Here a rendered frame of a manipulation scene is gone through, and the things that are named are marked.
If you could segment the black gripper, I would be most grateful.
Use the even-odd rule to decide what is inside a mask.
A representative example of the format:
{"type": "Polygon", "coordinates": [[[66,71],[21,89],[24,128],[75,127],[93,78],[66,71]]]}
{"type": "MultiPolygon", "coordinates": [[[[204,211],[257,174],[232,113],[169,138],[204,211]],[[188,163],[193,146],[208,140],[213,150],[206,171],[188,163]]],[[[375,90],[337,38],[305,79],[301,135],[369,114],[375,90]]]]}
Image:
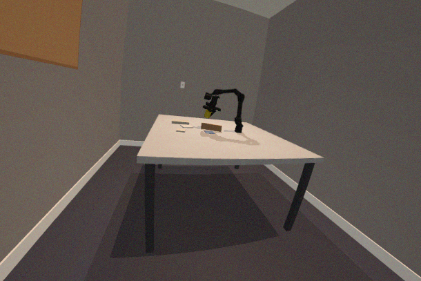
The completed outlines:
{"type": "Polygon", "coordinates": [[[217,102],[210,101],[210,107],[206,106],[206,105],[203,105],[203,108],[207,109],[209,112],[212,112],[211,115],[210,115],[210,116],[212,116],[212,114],[214,112],[216,112],[216,110],[221,111],[221,108],[216,107],[216,104],[217,104],[217,102]]]}

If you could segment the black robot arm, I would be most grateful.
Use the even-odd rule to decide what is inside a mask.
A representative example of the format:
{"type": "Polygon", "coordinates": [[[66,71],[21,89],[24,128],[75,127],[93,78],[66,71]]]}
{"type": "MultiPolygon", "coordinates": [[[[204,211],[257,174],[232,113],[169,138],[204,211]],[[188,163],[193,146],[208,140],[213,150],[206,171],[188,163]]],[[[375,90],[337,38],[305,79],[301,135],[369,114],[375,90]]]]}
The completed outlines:
{"type": "Polygon", "coordinates": [[[242,133],[242,129],[243,129],[243,124],[242,124],[242,105],[243,105],[243,100],[244,100],[244,95],[241,94],[237,89],[233,89],[233,90],[229,90],[229,89],[215,89],[213,91],[213,93],[206,93],[204,96],[204,99],[210,100],[213,102],[217,102],[217,99],[220,98],[219,94],[222,93],[235,93],[238,96],[238,109],[237,109],[237,117],[235,117],[235,123],[236,123],[236,127],[235,127],[235,132],[236,133],[242,133]],[[213,96],[215,95],[215,96],[213,96]],[[218,95],[218,96],[217,96],[218,95]]]}

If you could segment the olive yellow cup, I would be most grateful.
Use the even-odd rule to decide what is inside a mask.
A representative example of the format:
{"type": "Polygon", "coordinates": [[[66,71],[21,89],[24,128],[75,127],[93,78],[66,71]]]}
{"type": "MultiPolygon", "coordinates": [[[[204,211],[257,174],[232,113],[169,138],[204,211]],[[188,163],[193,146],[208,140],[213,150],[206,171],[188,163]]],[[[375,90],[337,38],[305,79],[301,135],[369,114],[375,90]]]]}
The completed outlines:
{"type": "Polygon", "coordinates": [[[206,110],[206,112],[205,112],[204,116],[205,116],[206,118],[209,118],[209,117],[211,116],[211,113],[212,113],[212,112],[209,112],[208,110],[206,110]]]}

